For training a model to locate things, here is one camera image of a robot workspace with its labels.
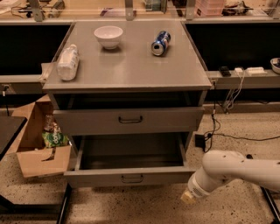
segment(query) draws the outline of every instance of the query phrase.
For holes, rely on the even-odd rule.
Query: power adapter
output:
[[[206,148],[204,135],[195,134],[194,140],[195,140],[195,147],[200,147],[204,151]]]

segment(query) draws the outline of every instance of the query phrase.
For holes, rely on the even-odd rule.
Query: cabinet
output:
[[[107,51],[93,31],[123,28],[122,42]],[[163,57],[151,53],[162,30],[171,34]],[[203,116],[211,87],[179,21],[80,21],[65,47],[80,52],[76,78],[52,70],[43,90],[54,116],[78,151],[71,187],[158,185],[187,182],[194,170],[186,149]]]

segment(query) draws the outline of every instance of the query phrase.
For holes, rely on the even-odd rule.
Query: open drawer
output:
[[[194,172],[185,154],[180,133],[85,136],[64,175],[71,187],[185,183]]]
[[[199,93],[74,94],[54,116],[66,135],[195,131],[204,109]]]

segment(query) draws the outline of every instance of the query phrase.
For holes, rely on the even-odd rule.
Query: black table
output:
[[[0,116],[0,161],[26,122],[25,117]],[[58,214],[57,223],[63,223],[71,191],[71,186],[67,185],[61,205],[13,204],[0,194],[0,214]]]

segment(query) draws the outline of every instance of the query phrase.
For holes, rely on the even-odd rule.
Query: cardboard box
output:
[[[17,142],[11,146],[11,150],[17,148],[17,159],[25,178],[61,174],[70,169],[70,145],[45,148],[42,131],[45,116],[52,113],[53,105],[46,95],[34,103],[17,108],[12,114],[28,119]]]

